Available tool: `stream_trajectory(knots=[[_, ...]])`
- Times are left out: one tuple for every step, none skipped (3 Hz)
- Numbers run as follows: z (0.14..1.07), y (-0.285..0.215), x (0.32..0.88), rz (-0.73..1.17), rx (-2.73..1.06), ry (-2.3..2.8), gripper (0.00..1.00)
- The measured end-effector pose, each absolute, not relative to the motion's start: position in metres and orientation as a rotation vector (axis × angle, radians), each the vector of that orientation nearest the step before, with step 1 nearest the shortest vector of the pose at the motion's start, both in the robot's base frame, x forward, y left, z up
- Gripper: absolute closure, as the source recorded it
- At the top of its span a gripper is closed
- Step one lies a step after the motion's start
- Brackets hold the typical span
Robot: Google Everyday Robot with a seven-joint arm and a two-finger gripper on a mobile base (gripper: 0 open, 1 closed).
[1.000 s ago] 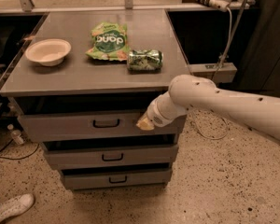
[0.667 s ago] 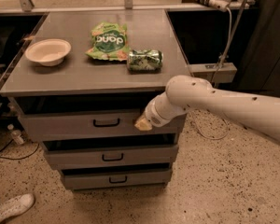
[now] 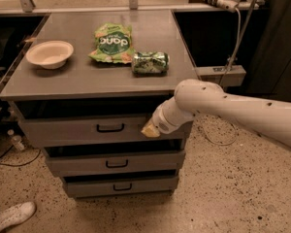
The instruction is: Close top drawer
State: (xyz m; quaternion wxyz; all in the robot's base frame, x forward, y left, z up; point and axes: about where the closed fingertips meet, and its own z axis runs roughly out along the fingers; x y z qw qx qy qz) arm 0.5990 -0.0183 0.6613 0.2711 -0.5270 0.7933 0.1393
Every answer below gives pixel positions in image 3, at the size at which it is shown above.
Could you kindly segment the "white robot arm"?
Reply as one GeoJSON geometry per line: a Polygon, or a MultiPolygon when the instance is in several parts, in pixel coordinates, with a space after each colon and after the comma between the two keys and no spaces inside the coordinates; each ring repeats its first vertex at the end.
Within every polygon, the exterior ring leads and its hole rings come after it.
{"type": "Polygon", "coordinates": [[[216,83],[188,79],[160,104],[142,133],[148,138],[170,134],[200,115],[220,117],[291,150],[291,103],[233,95],[216,83]]]}

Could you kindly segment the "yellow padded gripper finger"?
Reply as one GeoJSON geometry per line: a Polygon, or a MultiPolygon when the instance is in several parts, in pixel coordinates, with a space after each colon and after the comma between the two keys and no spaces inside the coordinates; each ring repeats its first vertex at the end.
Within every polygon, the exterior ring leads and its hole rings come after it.
{"type": "Polygon", "coordinates": [[[156,128],[151,119],[144,125],[142,133],[148,138],[156,138],[160,136],[160,131],[156,128]]]}

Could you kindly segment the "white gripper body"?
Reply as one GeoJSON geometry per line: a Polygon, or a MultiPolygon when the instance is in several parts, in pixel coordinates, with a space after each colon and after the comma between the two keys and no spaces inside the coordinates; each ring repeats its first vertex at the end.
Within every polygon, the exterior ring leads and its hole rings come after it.
{"type": "Polygon", "coordinates": [[[152,114],[152,122],[154,127],[161,133],[170,134],[178,129],[177,126],[172,125],[166,120],[163,114],[163,105],[159,105],[152,114]]]}

